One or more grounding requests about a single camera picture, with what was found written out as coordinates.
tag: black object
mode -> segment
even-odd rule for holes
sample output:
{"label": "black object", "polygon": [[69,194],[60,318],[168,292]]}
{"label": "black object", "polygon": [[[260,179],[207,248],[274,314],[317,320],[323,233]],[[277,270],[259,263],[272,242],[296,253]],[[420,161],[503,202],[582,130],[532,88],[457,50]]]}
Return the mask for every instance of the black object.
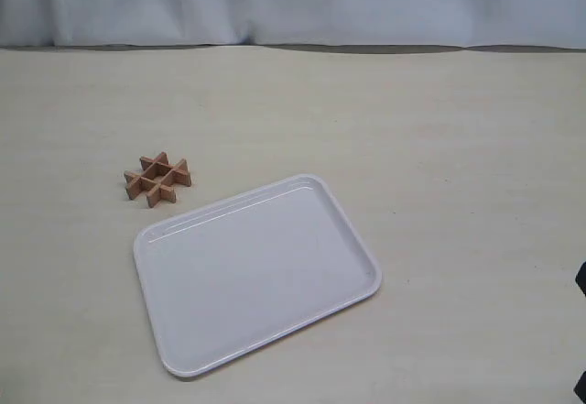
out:
{"label": "black object", "polygon": [[[586,262],[584,262],[578,271],[578,275],[576,276],[576,283],[586,296]],[[586,372],[584,372],[578,381],[578,384],[574,388],[574,392],[578,395],[578,398],[582,400],[583,403],[586,404]]]}

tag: white fabric backdrop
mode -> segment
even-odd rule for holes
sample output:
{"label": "white fabric backdrop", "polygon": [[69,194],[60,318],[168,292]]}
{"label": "white fabric backdrop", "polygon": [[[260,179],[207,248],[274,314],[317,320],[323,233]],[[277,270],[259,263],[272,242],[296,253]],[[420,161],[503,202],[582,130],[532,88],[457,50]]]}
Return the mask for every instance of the white fabric backdrop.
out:
{"label": "white fabric backdrop", "polygon": [[586,48],[586,0],[0,0],[0,45]]}

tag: white table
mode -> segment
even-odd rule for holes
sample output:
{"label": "white table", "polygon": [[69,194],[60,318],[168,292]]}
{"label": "white table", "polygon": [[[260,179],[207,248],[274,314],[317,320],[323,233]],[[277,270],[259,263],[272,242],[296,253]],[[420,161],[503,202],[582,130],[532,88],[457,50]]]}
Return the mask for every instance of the white table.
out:
{"label": "white table", "polygon": [[[586,53],[0,52],[0,402],[576,403]],[[142,155],[196,188],[130,202]],[[143,227],[322,176],[370,300],[195,381],[160,364]]]}

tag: white tray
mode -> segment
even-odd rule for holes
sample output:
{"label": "white tray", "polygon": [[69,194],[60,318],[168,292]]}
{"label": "white tray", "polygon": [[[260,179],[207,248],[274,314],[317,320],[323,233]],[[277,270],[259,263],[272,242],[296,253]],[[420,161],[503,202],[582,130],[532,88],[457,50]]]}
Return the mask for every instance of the white tray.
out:
{"label": "white tray", "polygon": [[135,240],[167,370],[194,377],[376,292],[381,271],[326,184],[299,175]]}

